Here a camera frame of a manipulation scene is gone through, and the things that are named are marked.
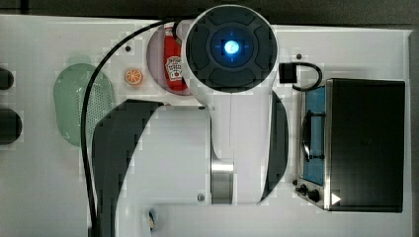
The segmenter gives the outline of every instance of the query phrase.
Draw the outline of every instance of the ketchup label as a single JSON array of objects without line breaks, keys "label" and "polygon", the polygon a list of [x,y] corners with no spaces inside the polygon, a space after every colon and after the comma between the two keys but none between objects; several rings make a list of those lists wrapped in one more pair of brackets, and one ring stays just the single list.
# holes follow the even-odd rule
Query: ketchup label
[{"label": "ketchup label", "polygon": [[164,36],[166,37],[173,37],[173,30],[172,28],[166,28],[166,31],[164,31]]},{"label": "ketchup label", "polygon": [[165,66],[170,81],[182,80],[181,58],[179,56],[167,58]]}]

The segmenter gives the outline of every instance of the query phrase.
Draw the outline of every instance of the green plate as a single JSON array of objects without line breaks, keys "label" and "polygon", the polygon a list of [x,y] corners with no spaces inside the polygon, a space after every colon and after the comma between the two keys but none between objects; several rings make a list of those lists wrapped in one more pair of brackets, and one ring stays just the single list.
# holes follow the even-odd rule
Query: green plate
[{"label": "green plate", "polygon": [[[95,67],[78,63],[65,68],[53,87],[56,124],[61,136],[69,143],[80,146],[80,115],[84,93]],[[114,88],[109,78],[98,74],[87,107],[86,133],[90,141],[96,124],[115,104]]]}]

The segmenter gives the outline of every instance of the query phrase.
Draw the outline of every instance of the black cable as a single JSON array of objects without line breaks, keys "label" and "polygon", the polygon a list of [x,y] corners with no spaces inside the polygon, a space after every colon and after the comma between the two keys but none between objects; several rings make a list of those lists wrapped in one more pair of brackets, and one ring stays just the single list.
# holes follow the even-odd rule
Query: black cable
[{"label": "black cable", "polygon": [[307,66],[307,67],[311,67],[313,69],[315,69],[317,71],[318,77],[317,77],[317,81],[314,83],[314,85],[307,87],[307,88],[301,88],[298,86],[293,85],[293,89],[300,91],[300,92],[307,92],[310,90],[315,89],[316,87],[318,87],[318,85],[320,85],[321,81],[323,80],[323,73],[321,72],[321,69],[312,63],[309,62],[292,62],[292,64],[297,65],[297,66]]},{"label": "black cable", "polygon": [[199,16],[199,14],[196,15],[196,16],[194,16],[194,15],[184,16],[181,19],[175,21],[175,23],[173,24],[173,28],[172,28],[172,35],[173,35],[173,38],[175,39],[175,41],[178,43],[178,45],[182,45],[182,40],[178,37],[178,35],[176,33],[176,30],[178,29],[179,24],[184,20],[196,19],[198,16]]},{"label": "black cable", "polygon": [[95,71],[93,72],[92,76],[89,79],[89,83],[87,84],[86,92],[84,94],[83,99],[83,107],[81,109],[81,120],[80,120],[80,140],[81,140],[81,151],[82,151],[82,157],[83,157],[83,167],[84,167],[84,173],[86,177],[86,188],[87,188],[87,196],[89,199],[89,208],[90,208],[90,218],[92,222],[92,226],[95,226],[95,223],[98,219],[99,213],[96,213],[96,205],[95,205],[95,198],[93,194],[93,183],[92,183],[92,174],[90,172],[90,165],[89,165],[89,156],[87,154],[87,138],[86,138],[86,117],[87,117],[87,106],[89,104],[89,98],[90,98],[90,92],[92,91],[93,83],[96,80],[96,77],[98,76],[99,72],[105,65],[105,63],[111,58],[111,56],[126,42],[133,39],[134,37],[138,36],[141,33],[144,33],[150,29],[153,29],[155,27],[164,25],[166,23],[170,22],[169,20],[163,20],[157,23],[153,23],[147,27],[141,28],[134,33],[130,34],[123,40],[121,40],[117,45],[115,45],[102,59],[102,61],[99,63],[99,65],[96,67]]},{"label": "black cable", "polygon": [[21,0],[21,14],[22,15],[28,15],[29,9],[30,9],[30,3],[29,0]]}]

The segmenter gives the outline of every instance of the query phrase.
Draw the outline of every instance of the dark circle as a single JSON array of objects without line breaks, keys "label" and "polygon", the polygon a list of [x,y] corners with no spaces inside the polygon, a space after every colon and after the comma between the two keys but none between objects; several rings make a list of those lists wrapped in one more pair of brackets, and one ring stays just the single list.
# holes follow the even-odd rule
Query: dark circle
[{"label": "dark circle", "polygon": [[203,201],[206,197],[203,194],[198,194],[198,200]]},{"label": "dark circle", "polygon": [[0,68],[0,90],[7,90],[13,86],[15,78],[12,72]]},{"label": "dark circle", "polygon": [[[229,40],[239,51],[226,53]],[[194,75],[206,86],[222,92],[250,90],[271,73],[277,42],[269,24],[254,11],[240,6],[211,9],[192,25],[186,57]]]},{"label": "dark circle", "polygon": [[10,144],[22,133],[22,120],[10,109],[0,110],[0,144]]}]

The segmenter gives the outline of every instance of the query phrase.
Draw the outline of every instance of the oven control knob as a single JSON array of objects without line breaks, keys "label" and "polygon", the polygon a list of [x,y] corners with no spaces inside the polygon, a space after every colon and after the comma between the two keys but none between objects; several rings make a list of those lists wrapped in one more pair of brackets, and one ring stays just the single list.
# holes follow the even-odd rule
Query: oven control knob
[{"label": "oven control knob", "polygon": [[310,198],[314,202],[320,201],[320,194],[318,193],[318,190],[312,190],[310,192],[307,192],[308,198]]},{"label": "oven control knob", "polygon": [[302,194],[303,196],[306,196],[307,195],[308,188],[307,188],[306,185],[301,185],[299,188],[295,188],[295,190],[297,192],[299,192],[300,194]]}]

